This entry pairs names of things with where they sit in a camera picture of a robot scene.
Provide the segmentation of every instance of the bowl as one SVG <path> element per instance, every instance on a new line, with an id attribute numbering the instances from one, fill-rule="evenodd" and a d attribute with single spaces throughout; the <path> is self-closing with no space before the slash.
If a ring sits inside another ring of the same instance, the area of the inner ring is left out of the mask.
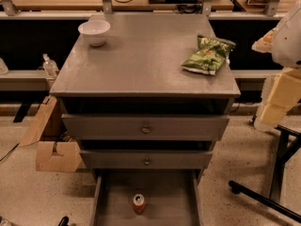
<path id="1" fill-rule="evenodd" d="M 92 46 L 101 46 L 105 43 L 107 32 L 111 25 L 105 20 L 91 20 L 78 26 L 78 31 Z"/>

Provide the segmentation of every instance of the drawer knob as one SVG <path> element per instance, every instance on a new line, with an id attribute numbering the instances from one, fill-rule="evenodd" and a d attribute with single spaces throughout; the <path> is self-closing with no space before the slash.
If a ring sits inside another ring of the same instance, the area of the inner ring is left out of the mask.
<path id="1" fill-rule="evenodd" d="M 148 134 L 150 131 L 151 131 L 150 128 L 146 125 L 142 128 L 142 133 L 143 134 Z"/>
<path id="2" fill-rule="evenodd" d="M 150 160 L 147 158 L 147 159 L 144 159 L 144 165 L 145 166 L 149 166 L 150 165 Z"/>

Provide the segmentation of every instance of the concrete floor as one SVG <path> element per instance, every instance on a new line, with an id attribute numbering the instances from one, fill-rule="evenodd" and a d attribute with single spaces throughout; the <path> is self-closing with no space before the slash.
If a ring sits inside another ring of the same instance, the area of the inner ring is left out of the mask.
<path id="1" fill-rule="evenodd" d="M 240 194 L 229 180 L 268 196 L 278 131 L 263 133 L 249 121 L 256 107 L 241 106 L 230 115 L 223 139 L 216 143 L 214 156 L 198 185 L 205 226 L 292 226 L 299 225 L 277 211 Z M 0 158 L 23 137 L 33 120 L 13 123 L 12 115 L 0 114 Z M 282 123 L 300 131 L 299 115 Z M 95 181 L 88 170 L 75 173 L 36 171 L 37 144 L 18 147 L 0 162 L 0 215 L 16 226 L 57 226 L 68 216 L 70 226 L 88 226 Z M 301 154 L 286 165 L 281 204 L 301 214 Z"/>

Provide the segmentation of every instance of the drawer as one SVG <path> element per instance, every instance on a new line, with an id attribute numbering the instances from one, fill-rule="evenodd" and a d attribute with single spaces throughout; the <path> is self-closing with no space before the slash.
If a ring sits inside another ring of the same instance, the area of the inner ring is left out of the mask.
<path id="1" fill-rule="evenodd" d="M 229 122 L 227 115 L 101 116 L 63 114 L 76 139 L 220 140 Z"/>
<path id="2" fill-rule="evenodd" d="M 88 169 L 201 169 L 212 152 L 183 150 L 81 150 Z"/>
<path id="3" fill-rule="evenodd" d="M 132 207 L 142 194 L 141 215 Z M 200 226 L 198 183 L 191 170 L 110 170 L 98 177 L 90 226 Z"/>

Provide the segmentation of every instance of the green chip bag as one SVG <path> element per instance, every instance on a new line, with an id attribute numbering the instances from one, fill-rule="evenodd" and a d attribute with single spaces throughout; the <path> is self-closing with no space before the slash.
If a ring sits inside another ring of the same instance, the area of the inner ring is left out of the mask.
<path id="1" fill-rule="evenodd" d="M 219 38 L 206 38 L 198 35 L 198 51 L 191 55 L 182 67 L 195 73 L 215 75 L 225 64 L 235 43 Z"/>

